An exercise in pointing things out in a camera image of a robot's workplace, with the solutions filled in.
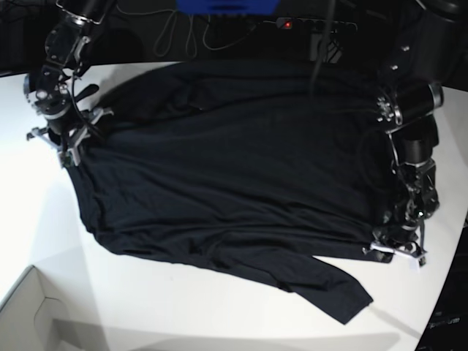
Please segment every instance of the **shirt sleeve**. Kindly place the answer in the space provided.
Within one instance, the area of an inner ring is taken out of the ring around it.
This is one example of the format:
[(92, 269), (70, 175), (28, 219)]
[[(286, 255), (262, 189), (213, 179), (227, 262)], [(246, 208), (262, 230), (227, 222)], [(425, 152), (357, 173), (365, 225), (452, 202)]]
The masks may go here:
[(348, 273), (287, 249), (221, 249), (214, 262), (218, 271), (297, 293), (342, 324), (373, 302)]

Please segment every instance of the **black cable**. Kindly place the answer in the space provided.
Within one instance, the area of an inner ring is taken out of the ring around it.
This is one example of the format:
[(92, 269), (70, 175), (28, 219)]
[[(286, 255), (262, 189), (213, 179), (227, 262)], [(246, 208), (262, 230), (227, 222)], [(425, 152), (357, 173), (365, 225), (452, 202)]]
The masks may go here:
[[(335, 52), (333, 53), (331, 57), (329, 57), (328, 55), (330, 55), (333, 52), (333, 49), (335, 49)], [(325, 63), (327, 64), (330, 63), (332, 57), (334, 57), (338, 51), (339, 51), (339, 46), (338, 46), (338, 43), (336, 42), (336, 39), (331, 39), (330, 42), (328, 43), (327, 57), (326, 57)]]
[[(333, 50), (333, 46), (332, 45), (336, 45), (336, 42), (335, 42), (335, 39), (332, 39), (329, 43), (328, 43), (328, 46), (327, 46), (327, 53), (326, 55), (328, 56), (329, 53), (331, 53), (331, 51)], [(320, 39), (318, 42), (317, 42), (317, 52), (320, 51), (320, 48), (322, 47), (322, 40)]]
[(65, 151), (68, 150), (68, 145), (69, 145), (69, 137), (66, 132), (61, 134), (60, 141), (61, 141), (61, 150), (62, 152), (65, 153)]
[(310, 80), (310, 94), (314, 95), (315, 82), (320, 72), (320, 67), (322, 66), (322, 61), (325, 58), (325, 54), (328, 48), (328, 40), (330, 39), (331, 26), (333, 24), (333, 17), (335, 15), (336, 0), (328, 0), (328, 11), (327, 11), (327, 20), (325, 22), (325, 28), (323, 29), (323, 43), (324, 45), (320, 46), (320, 52), (318, 54), (317, 60), (315, 61), (314, 71), (312, 72), (312, 77)]
[(425, 231), (426, 231), (426, 224), (424, 223), (424, 218), (421, 218), (419, 222), (419, 233), (420, 233), (419, 243), (420, 243), (421, 249), (424, 249), (424, 238), (426, 237)]
[(100, 132), (99, 128), (97, 128), (94, 124), (92, 124), (83, 114), (81, 113), (80, 109), (78, 108), (78, 105), (76, 103), (75, 99), (75, 81), (76, 81), (76, 72), (77, 70), (73, 71), (72, 73), (72, 92), (70, 94), (70, 98), (72, 100), (72, 105), (73, 108), (75, 109), (78, 118), (81, 120), (83, 125), (88, 128), (88, 131), (94, 136), (97, 137), (100, 141), (104, 141), (104, 137), (102, 136), (102, 133)]
[(211, 16), (208, 15), (208, 23), (210, 23), (209, 25), (206, 26), (206, 29), (205, 31), (203, 32), (203, 38), (202, 38), (202, 42), (203, 42), (203, 46), (205, 46), (205, 48), (207, 48), (208, 50), (210, 51), (221, 51), (221, 50), (224, 50), (224, 49), (228, 49), (228, 48), (231, 48), (233, 46), (236, 46), (237, 44), (239, 44), (240, 42), (243, 42), (245, 39), (247, 39), (247, 37), (252, 34), (255, 29), (257, 29), (257, 24), (255, 25), (255, 27), (253, 29), (250, 29), (249, 32), (247, 34), (245, 34), (244, 36), (240, 37), (239, 39), (237, 40), (234, 40), (233, 42), (230, 42), (229, 44), (226, 44), (226, 45), (223, 45), (221, 47), (217, 47), (217, 48), (213, 48), (211, 47), (207, 42), (206, 42), (206, 34), (208, 33), (208, 30), (210, 29), (211, 27)]
[(332, 60), (336, 57), (336, 55), (339, 53), (339, 52), (343, 52), (343, 47), (339, 44), (339, 42), (336, 41), (336, 39), (333, 39), (331, 41), (331, 43), (333, 44), (333, 48), (331, 49), (331, 51), (333, 51), (333, 49), (335, 48), (335, 52), (333, 53), (333, 55), (330, 57), (330, 58), (327, 58), (327, 63), (331, 63)]

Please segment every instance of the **cable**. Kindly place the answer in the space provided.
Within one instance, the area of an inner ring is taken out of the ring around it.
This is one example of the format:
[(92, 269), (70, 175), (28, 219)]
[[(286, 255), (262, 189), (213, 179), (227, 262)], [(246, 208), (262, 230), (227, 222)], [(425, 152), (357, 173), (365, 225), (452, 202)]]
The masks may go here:
[(83, 114), (81, 113), (80, 109), (78, 108), (78, 105), (76, 103), (75, 99), (75, 81), (76, 81), (76, 72), (78, 70), (79, 66), (73, 71), (72, 73), (72, 91), (70, 94), (70, 98), (72, 100), (72, 105), (73, 108), (75, 109), (78, 118), (81, 120), (84, 126), (88, 128), (88, 131), (95, 137), (97, 137), (100, 141), (104, 141), (104, 137), (102, 136), (99, 128), (97, 128), (94, 124), (92, 124)]
[(327, 11), (327, 20), (325, 22), (325, 28), (323, 29), (323, 44), (320, 46), (320, 52), (318, 54), (317, 60), (315, 61), (314, 71), (312, 72), (312, 77), (310, 80), (310, 94), (314, 95), (315, 82), (320, 72), (320, 67), (322, 66), (322, 61), (325, 58), (325, 54), (328, 49), (328, 40), (330, 39), (331, 26), (333, 24), (333, 17), (335, 15), (336, 0), (328, 0), (328, 11)]
[[(128, 15), (128, 16), (149, 16), (149, 15), (159, 15), (162, 13), (169, 13), (169, 17), (167, 18), (166, 23), (164, 24), (164, 28), (161, 34), (157, 37), (153, 45), (153, 53), (156, 57), (162, 58), (162, 57), (165, 57), (169, 53), (170, 49), (172, 48), (173, 37), (176, 31), (177, 16), (179, 13), (182, 13), (182, 12), (178, 10), (174, 10), (174, 9), (163, 9), (163, 10), (156, 10), (156, 11), (150, 11), (150, 12), (127, 12), (123, 10), (119, 4), (117, 4), (116, 7), (120, 13), (124, 15)], [(188, 18), (189, 18), (189, 33), (187, 35), (187, 40), (185, 42), (185, 52), (188, 55), (188, 57), (190, 57), (191, 59), (194, 59), (198, 55), (198, 46), (195, 40), (195, 33), (193, 30), (194, 16), (189, 15)], [(167, 34), (168, 29), (169, 29), (169, 42), (167, 44), (167, 47), (164, 50), (160, 50), (161, 41), (164, 39), (165, 35)], [(193, 53), (190, 53), (190, 49), (189, 49), (190, 42), (193, 42), (193, 48), (194, 48)]]
[(210, 25), (211, 25), (211, 16), (208, 15), (208, 25), (206, 26), (206, 29), (205, 31), (203, 32), (203, 45), (205, 46), (205, 48), (207, 48), (208, 50), (211, 50), (211, 51), (221, 51), (221, 50), (224, 50), (224, 49), (228, 49), (228, 48), (231, 48), (232, 46), (235, 46), (237, 45), (239, 42), (243, 42), (245, 39), (247, 39), (247, 37), (252, 34), (254, 32), (255, 29), (257, 29), (257, 25), (255, 25), (255, 27), (253, 29), (251, 29), (249, 31), (249, 33), (247, 33), (246, 35), (244, 35), (242, 38), (239, 38), (225, 46), (221, 46), (219, 48), (213, 48), (211, 47), (210, 45), (208, 45), (206, 43), (206, 34), (208, 33), (208, 30), (210, 29)]
[(336, 42), (336, 41), (333, 41), (332, 42), (334, 45), (335, 45), (335, 52), (333, 53), (333, 55), (327, 60), (328, 63), (331, 63), (333, 61), (333, 59), (336, 57), (336, 55), (339, 53), (339, 52), (342, 52), (343, 49), (341, 48), (341, 46)]
[[(320, 51), (320, 48), (322, 46), (322, 40), (320, 39), (317, 42), (317, 52)], [(333, 52), (333, 49), (338, 49), (338, 44), (335, 39), (332, 39), (327, 46), (327, 53), (325, 54), (325, 57), (323, 58), (323, 62), (326, 64), (330, 62), (330, 59), (328, 58), (328, 55), (330, 55)]]
[[(119, 4), (117, 4), (116, 7), (120, 13), (124, 15), (128, 15), (128, 16), (148, 16), (148, 15), (158, 15), (162, 13), (169, 13), (169, 17), (167, 18), (166, 23), (164, 24), (164, 28), (162, 29), (161, 34), (157, 37), (156, 41), (154, 42), (153, 53), (156, 57), (162, 58), (162, 57), (165, 57), (170, 52), (170, 49), (172, 48), (172, 45), (173, 45), (174, 34), (176, 32), (177, 16), (179, 13), (182, 13), (181, 11), (174, 10), (174, 9), (164, 9), (164, 10), (155, 10), (155, 11), (150, 11), (150, 12), (127, 12), (123, 10)], [(206, 42), (206, 36), (211, 26), (211, 16), (210, 15), (208, 16), (208, 20), (206, 20), (203, 16), (197, 16), (197, 17), (202, 19), (204, 22), (206, 22), (206, 28), (205, 28), (205, 31), (203, 32), (202, 41), (203, 41), (203, 46), (205, 46), (205, 48), (207, 48), (210, 51), (221, 51), (224, 49), (231, 48), (232, 46), (235, 46), (238, 43), (244, 41), (257, 28), (257, 25), (255, 25), (255, 27), (251, 29), (250, 32), (247, 33), (242, 38), (239, 38), (236, 41), (231, 42), (227, 45), (221, 46), (219, 48), (213, 48)], [(197, 45), (197, 40), (195, 39), (195, 31), (194, 31), (195, 17), (194, 15), (188, 15), (188, 18), (189, 18), (189, 33), (187, 35), (187, 40), (185, 42), (185, 51), (188, 57), (190, 57), (191, 59), (195, 59), (198, 55), (198, 45)], [(162, 40), (165, 38), (167, 33), (169, 33), (169, 42), (167, 44), (167, 47), (164, 50), (160, 50)], [(192, 53), (190, 53), (190, 43), (192, 43), (192, 46), (193, 46)]]

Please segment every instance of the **white cable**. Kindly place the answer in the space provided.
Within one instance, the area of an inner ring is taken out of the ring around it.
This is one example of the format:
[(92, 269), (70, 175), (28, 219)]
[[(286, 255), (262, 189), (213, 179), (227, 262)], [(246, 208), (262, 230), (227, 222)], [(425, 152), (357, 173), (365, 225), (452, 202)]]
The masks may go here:
[[(150, 12), (127, 12), (127, 11), (122, 10), (119, 4), (117, 4), (117, 10), (120, 13), (124, 15), (128, 15), (128, 16), (148, 16), (148, 15), (159, 15), (161, 13), (170, 13), (169, 17), (166, 20), (166, 23), (164, 24), (164, 28), (162, 29), (161, 34), (157, 37), (153, 45), (153, 53), (156, 57), (162, 58), (162, 57), (165, 57), (169, 53), (173, 45), (174, 33), (176, 32), (177, 16), (179, 13), (182, 13), (182, 12), (178, 10), (174, 10), (174, 9), (164, 9), (164, 10), (156, 10), (156, 11), (150, 11)], [(197, 40), (195, 39), (195, 32), (194, 32), (195, 18), (194, 18), (194, 15), (188, 15), (188, 18), (189, 18), (189, 34), (185, 42), (185, 52), (188, 55), (188, 57), (190, 57), (191, 59), (194, 59), (198, 55), (198, 45), (197, 45)], [(224, 49), (231, 48), (232, 46), (237, 45), (239, 42), (244, 41), (255, 29), (257, 29), (257, 25), (255, 25), (255, 27), (252, 30), (250, 30), (249, 33), (244, 35), (242, 38), (239, 38), (236, 41), (231, 42), (230, 44), (221, 46), (219, 48), (213, 48), (206, 42), (206, 34), (208, 33), (208, 30), (210, 29), (210, 25), (211, 25), (211, 16), (209, 15), (208, 23), (206, 24), (205, 31), (203, 32), (203, 45), (205, 46), (205, 48), (207, 48), (210, 51), (221, 51)], [(164, 39), (165, 35), (167, 34), (168, 29), (169, 29), (169, 35), (170, 35), (169, 42), (167, 44), (167, 47), (163, 51), (160, 51), (159, 47), (161, 45), (161, 41)], [(194, 49), (194, 52), (192, 54), (189, 52), (189, 46), (190, 46), (191, 41), (193, 43), (193, 49)]]
[[(122, 8), (120, 8), (118, 4), (117, 4), (117, 10), (120, 13), (124, 15), (128, 15), (128, 16), (147, 16), (147, 15), (159, 15), (161, 13), (170, 13), (169, 17), (166, 20), (166, 23), (164, 24), (164, 28), (162, 29), (161, 34), (157, 37), (153, 45), (153, 53), (156, 57), (162, 58), (162, 57), (165, 57), (169, 53), (173, 45), (173, 38), (174, 38), (174, 33), (176, 31), (176, 24), (177, 24), (177, 16), (179, 13), (182, 13), (182, 12), (178, 10), (174, 10), (174, 9), (163, 9), (163, 10), (150, 11), (150, 12), (127, 12), (127, 11), (122, 10)], [(195, 39), (195, 33), (193, 30), (194, 16), (189, 15), (188, 18), (189, 18), (189, 34), (185, 42), (185, 52), (188, 55), (188, 57), (190, 57), (191, 59), (194, 59), (198, 55), (198, 46), (197, 46), (197, 41)], [(168, 29), (169, 29), (169, 42), (167, 44), (167, 47), (163, 51), (161, 51), (160, 50), (161, 41), (164, 39)], [(194, 48), (194, 52), (192, 54), (190, 53), (190, 49), (189, 49), (191, 41), (193, 42), (193, 48)]]
[(221, 46), (219, 48), (212, 48), (210, 45), (208, 45), (206, 43), (206, 34), (208, 33), (208, 30), (210, 29), (210, 25), (211, 25), (211, 16), (210, 15), (208, 15), (208, 23), (209, 24), (206, 25), (205, 32), (203, 33), (203, 45), (205, 46), (205, 48), (207, 48), (208, 50), (211, 50), (211, 51), (220, 51), (220, 50), (231, 48), (232, 46), (237, 45), (239, 42), (243, 42), (245, 39), (247, 39), (247, 37), (250, 34), (253, 33), (253, 31), (255, 29), (257, 29), (257, 25), (255, 25), (255, 27), (253, 29), (251, 29), (250, 32), (247, 33), (246, 35), (244, 35), (242, 38), (239, 38), (239, 39), (235, 40), (234, 42), (231, 42), (230, 44), (227, 44), (225, 46)]

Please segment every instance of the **power strip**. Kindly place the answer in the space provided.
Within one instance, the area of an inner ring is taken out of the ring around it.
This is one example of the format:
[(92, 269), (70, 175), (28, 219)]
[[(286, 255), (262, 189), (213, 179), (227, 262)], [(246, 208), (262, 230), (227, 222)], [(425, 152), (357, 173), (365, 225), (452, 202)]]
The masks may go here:
[[(289, 18), (279, 17), (276, 19), (276, 26), (278, 29), (293, 29), (294, 23), (301, 21), (311, 26), (313, 33), (322, 33), (325, 28), (325, 21), (313, 18)], [(353, 33), (358, 31), (358, 25), (353, 22), (343, 22), (340, 20), (334, 20), (331, 26), (331, 33), (336, 34), (340, 31), (352, 31)]]

